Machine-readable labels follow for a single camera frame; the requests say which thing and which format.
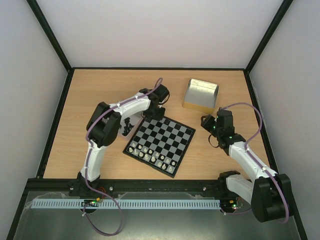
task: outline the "wooden table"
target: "wooden table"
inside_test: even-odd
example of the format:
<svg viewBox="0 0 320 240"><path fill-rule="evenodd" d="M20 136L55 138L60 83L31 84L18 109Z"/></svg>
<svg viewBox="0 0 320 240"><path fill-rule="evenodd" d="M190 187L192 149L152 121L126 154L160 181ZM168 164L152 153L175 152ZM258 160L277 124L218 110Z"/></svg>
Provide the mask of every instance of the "wooden table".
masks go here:
<svg viewBox="0 0 320 240"><path fill-rule="evenodd" d="M133 96L143 88L152 88L159 77L170 91L165 115L188 125L196 132L175 175L177 180L213 180L225 171L244 173L240 165L220 148L208 143L209 133L200 126L202 112L182 107L191 78L219 85L216 109L236 102L251 103L244 73L222 70L114 70L76 69L74 71L59 126L52 145L44 178L74 179L83 167L88 143L86 125L100 102L116 103ZM258 129L254 111L248 106L234 106L234 126L245 139ZM101 167L102 179L172 179L122 153L127 140L118 137L107 150ZM251 143L253 151L267 164L262 138Z"/></svg>

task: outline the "robotic arm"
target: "robotic arm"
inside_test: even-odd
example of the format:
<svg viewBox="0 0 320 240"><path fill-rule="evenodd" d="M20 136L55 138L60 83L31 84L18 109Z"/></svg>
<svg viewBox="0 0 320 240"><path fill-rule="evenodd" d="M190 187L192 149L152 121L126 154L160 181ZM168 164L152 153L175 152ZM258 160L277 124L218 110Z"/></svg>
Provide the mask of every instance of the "robotic arm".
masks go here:
<svg viewBox="0 0 320 240"><path fill-rule="evenodd" d="M99 179L100 168L104 155L108 146L112 144L117 137L121 120L141 111L143 111L143 115L146 118L161 120L164 117L166 109L162 107L162 104L169 95L168 89L160 84L154 92L149 95L145 95L148 92L149 90L146 88L141 89L133 97L122 101L122 103L125 103L123 105L121 105L121 103L108 105L104 102L98 104L86 126L86 130L88 130L103 113L109 109L114 109L102 117L102 119L98 121L90 131L88 138L93 143L93 146L91 143L88 144L88 151L86 154L86 161L90 154L88 164L86 166L86 162L84 163L78 178L84 178L87 169L87 180L89 183L93 183L95 180Z"/></svg>
<svg viewBox="0 0 320 240"><path fill-rule="evenodd" d="M217 139L218 146L236 160L250 178L250 181L245 179L237 171L223 172L219 176L222 191L234 192L250 203L254 216L260 222L284 218L286 206L271 175L281 188L288 205L289 216L292 216L293 194L289 177L272 170L248 146L246 147L246 140L235 133L231 111L220 108L216 118L212 115L203 116L201 126Z"/></svg>

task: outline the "black edge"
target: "black edge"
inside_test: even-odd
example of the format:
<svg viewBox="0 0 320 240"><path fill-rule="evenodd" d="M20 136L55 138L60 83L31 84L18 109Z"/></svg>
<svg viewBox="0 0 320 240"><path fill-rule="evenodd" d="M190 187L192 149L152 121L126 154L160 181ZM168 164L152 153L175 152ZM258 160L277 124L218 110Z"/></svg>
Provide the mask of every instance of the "black edge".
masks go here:
<svg viewBox="0 0 320 240"><path fill-rule="evenodd" d="M32 9L36 19L38 20L38 22L40 23L43 31L45 32L46 36L48 37L51 45L53 46L56 54L58 55L58 57L60 58L63 66L65 67L66 71L69 72L71 71L71 65L64 53L64 51L62 50L54 32L52 31L48 21L46 20L45 15L43 14L43 12L41 11L38 3L36 0L26 0L30 6L30 8Z"/></svg>
<svg viewBox="0 0 320 240"><path fill-rule="evenodd" d="M47 139L45 147L44 147L44 151L43 151L43 154L42 154L42 158L41 158L41 161L40 161L40 165L39 165L38 171L36 173L37 178L42 178L44 176L44 174L45 174L47 162L48 162L48 159L49 159L49 155L50 155L50 152L51 152L52 145L54 143L54 139L55 139L56 132L57 132L58 125L59 125L59 122L60 122L60 118L61 118L61 114L62 114L62 111L64 109L64 105L65 105L65 102L66 102L66 99L67 99L69 87L70 87L71 80L72 80L72 77L74 75L74 72L75 72L75 70L72 68L71 71L69 71L68 75L66 76L65 83L64 83L64 86L63 86L63 89L62 89L62 93L61 93L61 96L60 96L60 100L59 100L58 106L56 108L55 115L54 115L54 118L53 118L53 122L52 122L52 125L51 125L51 129L50 129L50 132L49 132L49 136L48 136L48 139Z"/></svg>
<svg viewBox="0 0 320 240"><path fill-rule="evenodd" d="M301 240L308 240L306 230L305 230L305 227L302 223L295 198L293 198L293 212L294 212L293 217L294 217L296 229L299 233L300 239Z"/></svg>
<svg viewBox="0 0 320 240"><path fill-rule="evenodd" d="M259 112L260 112L260 108L259 108L259 105L258 105L257 97L256 97L256 94L255 94L254 87L252 85L249 73L248 72L244 72L244 77L245 77L246 85L248 87L248 91L249 91L249 94L250 94L252 105L255 106L256 109L258 109ZM259 124L259 116L258 116L258 114L256 112L255 112L255 117L256 117L256 121ZM266 128L265 128L265 123L263 121L262 121L262 128L261 128L261 132L260 133L261 133L263 145L264 145L264 148L265 148L265 153L266 153L266 156L267 156L269 164L270 164L270 168L272 168L273 170L278 172L276 160L275 160L274 154L272 152L272 148L271 148L271 145L270 145L270 142L269 142L269 138L268 138L268 135L267 135L267 131L266 131Z"/></svg>
<svg viewBox="0 0 320 240"><path fill-rule="evenodd" d="M37 179L29 178L23 194L34 192L68 192L68 183L74 179ZM132 193L189 193L217 200L228 200L238 197L231 191L219 191L219 180L140 180L140 179L100 179L99 186L107 189L110 196Z"/></svg>
<svg viewBox="0 0 320 240"><path fill-rule="evenodd" d="M252 101L252 105L255 106L260 111L260 108L259 108L259 105L258 105L258 101L257 101L257 97L256 97L256 94L255 94L255 91L254 91L254 88L253 88L249 73L248 72L244 72L244 77L245 77L246 85L247 85L248 90L249 90L249 94L250 94L250 98L251 98L251 101ZM259 123L259 116L258 116L257 113L255 113L255 117L256 117L257 122ZM262 124L262 129L261 129L261 137L262 137L263 145L264 145L264 148L265 148L266 156L268 158L270 167L278 173L276 160L275 160L274 154L272 152L272 148L271 148L271 145L270 145L270 142L269 142L269 138L268 138L267 131L266 131L266 128L265 128L265 124L264 124L263 121L262 121L262 123L263 124ZM294 204L293 204L293 212L294 212L293 217L294 217L294 220L295 220L296 228L298 230L300 238L302 240L307 240L308 239L307 238L307 234L306 234L304 225L302 223L302 220L301 220L301 217L300 217L300 214L299 214L299 211L298 211L298 207L297 207L297 204L296 204L296 201L295 201L294 198L293 198L293 202L294 202Z"/></svg>
<svg viewBox="0 0 320 240"><path fill-rule="evenodd" d="M9 233L6 237L6 240L13 240L15 237L17 227L19 224L19 220L20 220L21 214L24 210L24 206L26 204L27 196L28 196L28 194L25 194L25 193L22 194L22 197L21 197L19 205L16 209L16 212L15 212L14 218L12 220L12 224L11 224Z"/></svg>
<svg viewBox="0 0 320 240"><path fill-rule="evenodd" d="M262 54L263 50L267 46L269 40L271 39L272 35L276 31L278 25L280 24L282 18L286 14L287 10L289 9L291 3L294 0L284 0L280 5L278 11L276 12L272 22L270 23L268 29L266 30L262 40L260 41L258 47L256 48L251 60L249 61L248 65L245 68L247 73L250 73L251 70L254 68L256 62L258 61L260 55Z"/></svg>
<svg viewBox="0 0 320 240"><path fill-rule="evenodd" d="M74 67L89 70L195 70L195 71L244 71L244 68L206 68L206 67Z"/></svg>

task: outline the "purple cable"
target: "purple cable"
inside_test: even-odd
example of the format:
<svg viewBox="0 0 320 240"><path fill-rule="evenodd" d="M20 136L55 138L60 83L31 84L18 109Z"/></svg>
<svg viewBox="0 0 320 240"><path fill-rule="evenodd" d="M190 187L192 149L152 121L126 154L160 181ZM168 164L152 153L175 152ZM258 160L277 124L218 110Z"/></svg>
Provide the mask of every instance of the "purple cable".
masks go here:
<svg viewBox="0 0 320 240"><path fill-rule="evenodd" d="M256 113L258 114L258 116L259 116L259 129L258 129L258 131L257 131L252 137L250 137L250 138L245 142L244 148L245 148L245 150L246 150L246 153L248 153L248 155L252 158L252 160L262 169L264 166L263 166L249 151L247 151L247 149L248 149L248 143L249 143L253 138L255 138L255 137L260 133L260 131L261 131L261 128L262 128L262 116L261 116L261 113L259 112L259 110L258 110L256 107L254 107L253 105L251 105L251 104L249 104L249 103L247 103L247 102L236 102L236 103L233 103L233 104L231 104L231 105L229 105L229 106L225 106L225 107L223 107L222 109L225 110L225 109L228 109L228 108L233 107L233 106L235 106L235 105L247 105L247 106L253 108L253 109L255 110L255 112L256 112ZM276 189L277 189L278 192L279 192L279 195L280 195L281 200L282 200L283 205L284 205L284 211L285 211L285 218L284 218L284 220L279 221L279 222L285 224L285 223L287 223L288 220L289 220L289 208L288 208L288 204L287 204L287 201L286 201L286 199L285 199L284 193L282 192L280 186L278 185L278 183L277 183L277 181L275 180L275 178L271 175L271 173L270 173L268 170L265 170L264 172L271 178L272 182L274 183Z"/></svg>
<svg viewBox="0 0 320 240"><path fill-rule="evenodd" d="M140 96L138 96L138 97L132 97L132 98L129 98L129 99L125 100L125 101L119 102L119 107L120 107L120 106L123 106L123 105L125 105L125 104L127 104L127 103L129 103L129 102L131 102L131 101L136 101L136 100L141 99L141 98L143 98L143 97L145 97L145 96L148 96L149 94L151 94L153 91L155 91L155 90L159 87L159 85L162 83L162 81L163 81L163 78L160 77L160 78L156 81L154 89L152 89L152 90L148 91L146 94L140 95ZM90 134L90 132L92 131L92 129L95 127L95 125L96 125L105 115L107 115L110 111L112 111L112 110L114 110L114 109L116 109L116 108L118 108L117 105L114 106L114 107L111 107L110 109L108 109L107 111L105 111L104 113L102 113L102 114L92 123L92 125L89 127L89 129L88 129L88 131L87 131L87 133L86 133L86 135L85 135L85 139L88 141L88 143L90 143L90 146L91 146L91 148L89 149L88 155L87 155L87 157L86 157L86 160L85 160L85 174L84 174L85 184L86 184L86 186L87 186L89 189L91 189L92 191L94 191L94 192L96 192L96 193L98 193L98 194L101 194L101 195L103 195L103 196L111 199L111 200L115 203L115 205L116 205L117 208L119 209L120 216L121 216L120 225L119 225L118 229L117 229L114 233L106 233L106 232L103 232L103 231L99 230L99 229L92 223L92 221L90 220L90 218L87 216L87 214L86 214L86 207L88 206L88 204L86 204L86 205L83 207L82 212L83 212L83 216L85 216L86 219L89 221L90 226L91 226L98 234L101 234L101 235L107 236L107 237L115 236L115 235L117 235L117 234L121 231L121 228L122 228L123 223L124 223L124 215L123 215L123 212L122 212L121 207L119 206L118 202L117 202L113 197L109 196L108 194L106 194L106 193L104 193L104 192L102 192L102 191L99 191L99 190L97 190L97 189L94 189L94 188L91 187L91 186L89 185L89 183L88 183L88 165L89 165L90 155L91 155L91 152L92 152L92 149L93 149L93 146L94 146L93 142L89 139L89 134Z"/></svg>
<svg viewBox="0 0 320 240"><path fill-rule="evenodd" d="M225 212L222 208L220 209L220 211L225 214L225 215L240 215L240 214L247 214L249 212L252 211L252 209L248 209L248 210L245 210L245 211L241 211L241 212Z"/></svg>

